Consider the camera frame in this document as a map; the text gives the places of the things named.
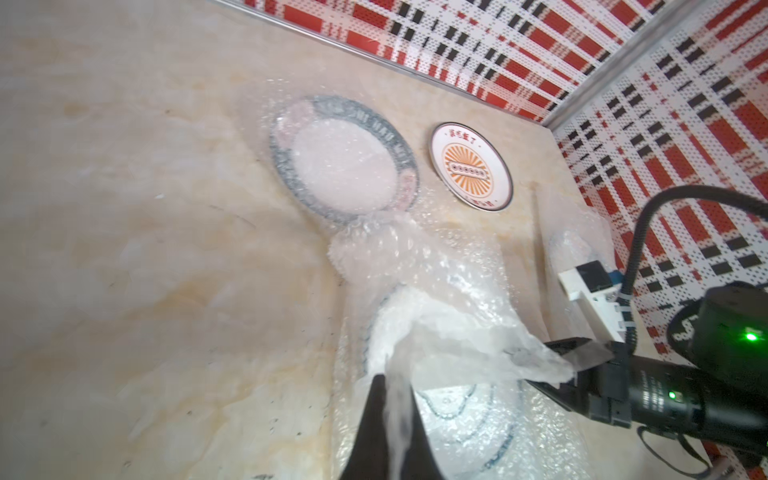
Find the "ceramic plate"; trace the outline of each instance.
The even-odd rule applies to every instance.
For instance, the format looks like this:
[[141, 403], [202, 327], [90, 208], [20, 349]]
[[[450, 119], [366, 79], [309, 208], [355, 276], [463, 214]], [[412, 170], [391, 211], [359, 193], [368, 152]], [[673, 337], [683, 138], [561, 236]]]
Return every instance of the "ceramic plate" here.
[[317, 95], [292, 103], [273, 123], [270, 149], [293, 195], [333, 222], [408, 210], [416, 199], [419, 171], [411, 148], [357, 101]]
[[512, 201], [512, 177], [496, 149], [462, 124], [439, 125], [429, 146], [443, 183], [466, 204], [498, 212]]

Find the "black cable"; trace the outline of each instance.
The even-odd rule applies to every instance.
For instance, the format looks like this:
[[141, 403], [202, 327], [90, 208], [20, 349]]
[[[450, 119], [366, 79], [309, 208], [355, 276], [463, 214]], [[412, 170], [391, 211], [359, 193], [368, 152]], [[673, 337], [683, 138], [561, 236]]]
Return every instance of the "black cable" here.
[[[643, 245], [645, 244], [645, 235], [648, 232], [650, 220], [653, 218], [659, 207], [672, 200], [683, 198], [711, 200], [719, 204], [730, 205], [731, 207], [757, 215], [768, 222], [768, 204], [766, 202], [752, 198], [749, 195], [740, 194], [733, 190], [721, 187], [708, 187], [705, 185], [683, 185], [682, 187], [672, 187], [668, 190], [664, 190], [645, 204], [643, 211], [637, 218], [637, 224], [634, 228], [634, 238], [632, 239], [632, 248], [630, 248], [629, 259], [627, 260], [627, 270], [624, 272], [624, 281], [621, 283], [621, 294], [618, 298], [619, 305], [629, 307], [634, 288], [634, 281], [637, 277], [637, 269], [640, 266], [640, 260], [643, 256]], [[632, 312], [629, 308], [625, 309], [622, 314], [624, 321], [631, 324]], [[627, 334], [625, 336], [625, 342], [630, 354], [632, 354], [637, 348], [637, 329], [634, 326], [628, 326], [626, 328]]]
[[[752, 283], [742, 282], [741, 280], [735, 280], [731, 283], [728, 283], [727, 286], [738, 286], [740, 288], [754, 288], [761, 290], [759, 287], [754, 286]], [[675, 313], [675, 315], [672, 317], [672, 320], [670, 320], [670, 322], [667, 324], [667, 343], [670, 344], [670, 347], [672, 347], [674, 352], [689, 362], [693, 362], [693, 360], [690, 359], [690, 352], [688, 351], [690, 348], [690, 340], [675, 340], [674, 334], [684, 333], [685, 328], [681, 329], [683, 320], [697, 315], [701, 309], [702, 302], [703, 299], [698, 299], [695, 302], [691, 302], [689, 305], [684, 306], [682, 309], [680, 309], [679, 312]]]
[[710, 467], [710, 464], [707, 463], [707, 460], [704, 460], [703, 458], [701, 458], [701, 455], [699, 455], [699, 453], [696, 450], [694, 450], [694, 447], [690, 446], [690, 443], [688, 442], [688, 439], [686, 439], [685, 435], [683, 435], [682, 433], [678, 433], [677, 434], [677, 441], [678, 441], [678, 443], [680, 443], [680, 445], [685, 449], [685, 451], [688, 453], [688, 455], [694, 457], [696, 460], [698, 460], [699, 462], [704, 464], [705, 469], [704, 469], [703, 472], [699, 472], [699, 473], [683, 472], [679, 468], [677, 468], [674, 465], [672, 465], [671, 463], [669, 463], [667, 460], [664, 460], [661, 457], [661, 455], [656, 453], [656, 451], [653, 450], [650, 447], [650, 445], [648, 445], [645, 442], [645, 439], [643, 438], [643, 434], [645, 432], [654, 433], [650, 428], [648, 428], [645, 425], [637, 427], [637, 436], [640, 437], [640, 441], [643, 442], [643, 445], [645, 445], [645, 448], [648, 449], [648, 451], [650, 453], [652, 453], [654, 455], [654, 457], [658, 458], [659, 460], [661, 460], [662, 462], [667, 464], [667, 467], [672, 468], [675, 472], [677, 472], [677, 473], [679, 473], [681, 475], [685, 475], [688, 478], [696, 478], [697, 480], [701, 480], [702, 478], [707, 478], [708, 476], [710, 476], [710, 473], [712, 473], [712, 467]]

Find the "blue component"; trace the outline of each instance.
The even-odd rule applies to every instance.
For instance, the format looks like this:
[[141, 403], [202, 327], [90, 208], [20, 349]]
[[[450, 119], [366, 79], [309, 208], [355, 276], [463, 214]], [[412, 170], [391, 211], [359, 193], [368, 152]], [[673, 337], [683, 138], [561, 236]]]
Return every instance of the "blue component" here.
[[619, 283], [624, 281], [624, 275], [621, 274], [620, 271], [614, 270], [608, 274], [608, 277], [611, 279], [611, 283], [614, 285], [618, 285]]

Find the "bubble wrap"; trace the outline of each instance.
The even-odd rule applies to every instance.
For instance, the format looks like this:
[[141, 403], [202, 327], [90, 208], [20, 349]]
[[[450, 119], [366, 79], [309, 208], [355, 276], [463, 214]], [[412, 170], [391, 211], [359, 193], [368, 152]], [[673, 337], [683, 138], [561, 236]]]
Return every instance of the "bubble wrap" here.
[[553, 340], [574, 336], [593, 339], [586, 318], [563, 293], [558, 273], [593, 260], [600, 260], [608, 272], [616, 270], [611, 225], [591, 207], [549, 187], [536, 189], [536, 202], [546, 253], [549, 336]]
[[411, 147], [352, 79], [327, 71], [268, 79], [236, 102], [243, 138], [322, 231], [415, 203]]
[[[334, 478], [382, 369], [386, 424], [410, 420], [412, 385], [446, 478], [590, 478], [565, 412], [520, 380], [563, 382], [573, 367], [512, 309], [498, 245], [460, 230], [429, 234], [408, 214], [381, 212], [338, 232], [329, 258], [346, 280], [333, 375]], [[398, 454], [395, 436], [388, 434], [391, 459], [407, 448]]]

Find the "red stripe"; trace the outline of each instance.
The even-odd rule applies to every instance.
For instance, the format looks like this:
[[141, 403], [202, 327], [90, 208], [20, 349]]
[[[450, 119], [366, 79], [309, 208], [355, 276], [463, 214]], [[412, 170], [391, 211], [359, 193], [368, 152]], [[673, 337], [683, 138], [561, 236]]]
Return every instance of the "red stripe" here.
[[598, 189], [598, 195], [600, 195], [600, 200], [603, 201], [603, 205], [605, 205], [605, 210], [608, 211], [608, 215], [613, 215], [619, 211], [619, 207], [616, 205], [616, 200], [614, 200], [611, 192], [608, 191], [607, 188]]
[[712, 20], [709, 20], [706, 27], [707, 30], [712, 30], [715, 27], [717, 27], [723, 20], [728, 18], [730, 14], [734, 13], [736, 10], [741, 8], [741, 5], [744, 5], [746, 3], [746, 0], [736, 0], [734, 3], [728, 5], [723, 11], [715, 15], [715, 18]]
[[707, 452], [707, 455], [710, 457], [710, 459], [714, 459], [715, 457], [720, 456], [720, 450], [717, 448], [717, 445], [713, 444], [712, 442], [703, 440], [701, 445], [704, 447], [704, 451]]
[[643, 184], [643, 181], [640, 179], [640, 175], [638, 175], [636, 171], [632, 170], [632, 177], [634, 177], [634, 181], [637, 182], [637, 185], [640, 187], [640, 190], [643, 191], [643, 195], [645, 195], [646, 197], [650, 197], [650, 194], [648, 193], [648, 189], [645, 187], [645, 184]]
[[625, 25], [629, 25], [637, 18], [637, 12], [621, 0], [611, 9], [611, 13]]
[[569, 7], [573, 8], [576, 12], [581, 14], [582, 17], [586, 18], [591, 22], [592, 25], [596, 25], [600, 31], [605, 33], [607, 36], [611, 37], [613, 40], [616, 41], [619, 45], [622, 45], [624, 42], [615, 34], [613, 33], [608, 27], [598, 22], [598, 20], [594, 17], [591, 17], [590, 15], [584, 14], [584, 9], [577, 4], [573, 3], [572, 0], [563, 0], [563, 3], [568, 5]]
[[566, 75], [566, 74], [564, 74], [563, 72], [559, 71], [557, 68], [552, 68], [552, 71], [553, 71], [553, 72], [554, 72], [554, 73], [555, 73], [555, 74], [556, 74], [558, 77], [563, 77], [564, 79], [566, 79], [566, 80], [568, 80], [568, 81], [572, 81], [572, 80], [573, 80], [573, 78], [571, 78], [571, 77], [567, 76], [567, 75]]
[[621, 203], [623, 203], [625, 207], [635, 205], [634, 197], [632, 197], [632, 193], [629, 191], [629, 188], [627, 188], [627, 184], [624, 182], [623, 178], [619, 177], [611, 183], [613, 183], [616, 194], [619, 196]]
[[566, 20], [565, 18], [562, 18], [560, 15], [554, 13], [552, 10], [549, 11], [544, 17], [541, 18], [541, 20], [552, 27], [553, 30], [555, 30], [559, 34], [564, 34], [566, 30], [568, 30], [568, 27], [571, 26], [571, 24]]
[[545, 34], [538, 28], [534, 28], [534, 30], [531, 32], [531, 34], [528, 36], [531, 40], [535, 41], [542, 47], [549, 50], [552, 45], [554, 45], [556, 42], [554, 41], [554, 38], [550, 37], [549, 35]]
[[527, 77], [528, 74], [531, 73], [531, 71], [528, 70], [526, 67], [520, 65], [518, 62], [511, 59], [507, 62], [507, 65], [504, 66], [504, 69], [506, 71], [511, 72], [512, 74], [517, 75], [518, 77], [524, 80], [525, 80], [525, 77]]
[[360, 50], [369, 51], [374, 55], [376, 55], [376, 52], [379, 50], [379, 43], [377, 41], [371, 40], [365, 35], [355, 33], [352, 30], [347, 32], [346, 42], [353, 47], [357, 47]]
[[650, 174], [653, 175], [654, 180], [656, 180], [656, 183], [661, 190], [672, 186], [672, 179], [658, 158], [651, 157], [650, 160], [645, 162], [645, 166], [648, 168], [648, 171], [650, 171]]
[[518, 90], [518, 87], [520, 87], [520, 84], [514, 80], [510, 80], [509, 78], [506, 78], [504, 75], [499, 74], [498, 77], [495, 80], [496, 84], [499, 85], [502, 88], [505, 88], [509, 90], [512, 93], [515, 93]]
[[763, 471], [763, 467], [759, 465], [751, 468], [746, 474], [749, 476], [750, 480], [768, 480], [768, 478], [766, 478], [766, 473]]
[[757, 2], [755, 5], [752, 5], [752, 7], [741, 14], [739, 18], [733, 21], [730, 25], [723, 28], [719, 32], [717, 32], [717, 35], [715, 35], [719, 40], [724, 39], [728, 35], [734, 33], [741, 25], [744, 25], [749, 20], [752, 19], [755, 15], [760, 13], [765, 7], [768, 7], [768, 0], [760, 0], [760, 2]]
[[627, 250], [632, 248], [632, 236], [632, 232], [624, 232], [621, 234], [621, 239], [624, 241], [624, 245], [627, 247]]
[[733, 155], [746, 148], [744, 140], [724, 118], [712, 122], [708, 127], [729, 154]]
[[752, 36], [751, 36], [751, 37], [749, 37], [747, 40], [745, 40], [745, 41], [741, 42], [741, 44], [740, 44], [738, 47], [734, 48], [734, 49], [733, 49], [733, 50], [731, 50], [730, 52], [731, 52], [731, 53], [736, 53], [736, 52], [737, 52], [737, 51], [739, 51], [739, 50], [740, 50], [740, 49], [741, 49], [741, 48], [742, 48], [744, 45], [746, 45], [746, 44], [750, 43], [752, 40], [754, 40], [754, 39], [755, 39], [755, 37], [756, 37], [757, 35], [760, 35], [761, 33], [763, 33], [763, 32], [764, 32], [764, 31], [766, 31], [766, 30], [768, 30], [768, 25], [766, 25], [766, 26], [762, 27], [762, 28], [760, 29], [760, 31], [758, 31], [758, 32], [757, 32], [755, 35], [752, 35]]
[[571, 67], [575, 68], [576, 70], [581, 70], [587, 65], [587, 61], [584, 60], [582, 57], [576, 55], [573, 51], [569, 52], [568, 55], [565, 55], [563, 57], [563, 61], [569, 64]]
[[677, 145], [673, 145], [664, 151], [664, 156], [672, 164], [672, 168], [680, 175], [680, 178], [685, 181], [686, 177], [696, 173], [693, 167], [688, 163], [688, 159], [685, 158], [683, 152]]
[[365, 23], [369, 23], [374, 27], [381, 28], [382, 30], [386, 27], [387, 18], [384, 15], [369, 10], [359, 3], [355, 4], [355, 8], [352, 10], [352, 16], [363, 20]]
[[603, 50], [603, 48], [595, 40], [592, 40], [586, 36], [582, 38], [580, 42], [578, 42], [578, 47], [592, 55], [592, 58], [596, 58], [598, 53]]
[[686, 230], [688, 230], [690, 237], [693, 238], [695, 242], [700, 242], [701, 240], [706, 240], [710, 237], [709, 233], [704, 228], [704, 225], [701, 224], [699, 217], [696, 216], [694, 209], [691, 208], [690, 205], [686, 205], [685, 207], [679, 209], [677, 211], [677, 216], [680, 218], [680, 221], [683, 222], [683, 225], [685, 225]]
[[680, 245], [680, 241], [677, 239], [674, 232], [672, 231], [672, 228], [670, 227], [670, 224], [667, 222], [667, 219], [664, 217], [659, 217], [659, 221], [661, 222], [662, 225], [664, 225], [664, 229], [667, 231], [667, 235], [669, 235], [669, 238], [672, 239], [672, 243], [674, 243], [674, 246], [678, 250], [682, 250], [683, 246]]
[[518, 114], [521, 115], [522, 117], [530, 118], [531, 120], [536, 118], [536, 115], [532, 114], [530, 111], [523, 110], [522, 108], [520, 109]]
[[763, 115], [763, 112], [758, 110], [757, 107], [748, 101], [744, 105], [738, 107], [733, 111], [734, 114], [741, 120], [741, 123], [752, 132], [757, 140], [762, 140], [768, 137], [768, 118]]
[[750, 70], [754, 70], [758, 65], [762, 64], [765, 60], [768, 60], [768, 48], [766, 48], [759, 54], [755, 55], [755, 57], [752, 60], [749, 60], [747, 63], [745, 63], [744, 66], [749, 68]]
[[559, 97], [560, 94], [563, 92], [562, 88], [558, 87], [557, 85], [553, 84], [549, 80], [544, 80], [539, 86], [541, 90], [547, 92], [548, 94], [552, 95], [553, 97]]
[[[509, 46], [514, 47], [515, 44], [510, 41]], [[518, 47], [518, 51], [523, 55], [525, 55], [526, 57], [530, 58], [531, 60], [536, 61], [537, 63], [541, 63], [541, 59], [539, 57], [537, 57], [536, 55], [533, 55], [530, 51], [524, 49], [523, 47]]]
[[701, 144], [701, 142], [699, 142], [699, 139], [694, 137], [693, 134], [688, 134], [688, 138], [690, 139], [690, 142], [694, 144], [694, 147], [696, 147], [696, 149], [699, 151], [701, 156], [704, 157], [704, 160], [707, 162], [707, 164], [715, 165], [715, 160], [713, 160], [710, 154], [706, 150], [704, 150], [704, 147]]
[[656, 233], [654, 233], [654, 229], [649, 228], [648, 233], [645, 236], [645, 245], [648, 247], [648, 250], [650, 251], [650, 254], [655, 257], [660, 257], [664, 255], [665, 252], [664, 248], [661, 246], [661, 242], [656, 237]]
[[542, 97], [541, 95], [537, 93], [531, 94], [531, 97], [528, 99], [532, 104], [538, 105], [541, 108], [546, 108], [549, 106], [550, 101], [547, 98]]
[[764, 198], [768, 198], [768, 172], [763, 172], [753, 177], [752, 183], [755, 184], [757, 190], [760, 190]]
[[507, 101], [504, 98], [497, 97], [491, 92], [488, 92], [488, 96], [485, 98], [485, 101], [500, 108], [507, 108]]
[[283, 12], [283, 17], [288, 22], [301, 25], [303, 27], [308, 28], [309, 30], [314, 30], [318, 33], [323, 29], [322, 18], [316, 17], [315, 15], [310, 15], [306, 12], [302, 12], [298, 8], [285, 5], [285, 11]]
[[710, 219], [710, 222], [720, 235], [736, 229], [736, 226], [733, 225], [733, 222], [730, 220], [728, 214], [725, 213], [725, 210], [723, 210], [720, 204], [706, 200], [699, 200], [699, 205], [701, 206], [701, 210], [704, 210], [707, 218]]
[[370, 0], [372, 3], [377, 4], [379, 7], [386, 8], [387, 10], [392, 10], [392, 7], [395, 4], [395, 0]]

